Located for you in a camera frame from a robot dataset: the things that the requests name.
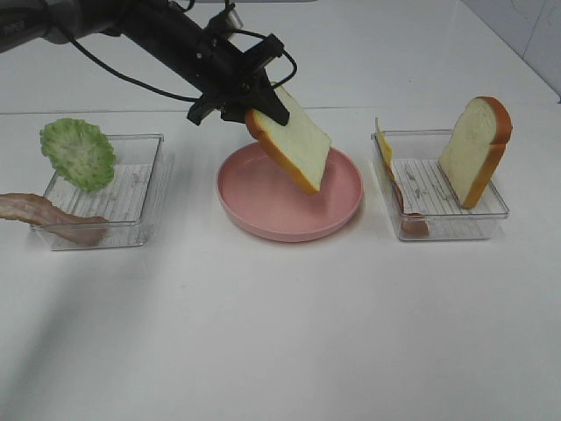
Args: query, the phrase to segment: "bacon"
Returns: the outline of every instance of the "bacon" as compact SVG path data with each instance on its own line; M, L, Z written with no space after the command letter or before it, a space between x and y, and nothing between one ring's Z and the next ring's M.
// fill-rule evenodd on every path
M17 220L33 225L69 225L109 222L103 217L77 217L57 208L43 196L33 193L5 193L0 195L0 218ZM52 227L49 232L81 246L95 246L105 228L64 229Z

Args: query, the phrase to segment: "green lettuce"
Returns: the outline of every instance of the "green lettuce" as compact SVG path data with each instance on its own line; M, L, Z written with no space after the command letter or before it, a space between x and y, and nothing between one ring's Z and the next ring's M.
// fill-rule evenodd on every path
M80 189L94 191L113 180L117 157L97 125L61 118L46 125L39 136L41 152L53 168Z

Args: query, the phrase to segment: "bread slice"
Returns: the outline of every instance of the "bread slice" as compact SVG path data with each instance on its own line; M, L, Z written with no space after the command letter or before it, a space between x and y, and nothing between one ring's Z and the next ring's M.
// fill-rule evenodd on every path
M266 114L250 109L245 125L263 150L284 169L308 195L320 190L331 139L281 86L277 97L290 112L287 125L279 125Z
M510 116L496 98L478 96L466 105L438 158L462 207L472 208L478 203L511 132Z

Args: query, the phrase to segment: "bread crust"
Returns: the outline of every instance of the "bread crust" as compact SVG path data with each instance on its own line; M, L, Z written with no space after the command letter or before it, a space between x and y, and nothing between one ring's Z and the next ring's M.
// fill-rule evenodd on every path
M478 96L478 98L485 100L493 109L497 128L494 139L489 144L489 152L486 159L483 162L483 165L481 165L477 176L473 180L472 187L462 203L462 206L465 208L474 207L483 195L485 187L491 180L494 170L501 161L512 132L512 122L510 120L510 116L502 103L491 96Z
M244 120L247 130L252 137L259 142L265 153L288 173L298 187L310 196L319 191L308 181L300 169L281 152L267 132L260 128L256 110L250 109L246 111Z

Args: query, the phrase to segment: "plastic container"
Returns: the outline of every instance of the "plastic container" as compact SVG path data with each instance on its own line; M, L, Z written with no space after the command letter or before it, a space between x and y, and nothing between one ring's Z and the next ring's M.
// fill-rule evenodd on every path
M374 168L395 235L403 241L490 239L508 207L490 182L477 206L458 204L437 158L452 130L385 131L392 147L392 174L382 155L379 136L372 135Z
M142 246L156 232L173 155L163 155L161 134L108 138L117 156L115 177L109 185L88 193L55 172L43 195L66 213L104 217L108 222L31 225L51 250ZM100 240L89 245L63 238L96 235Z

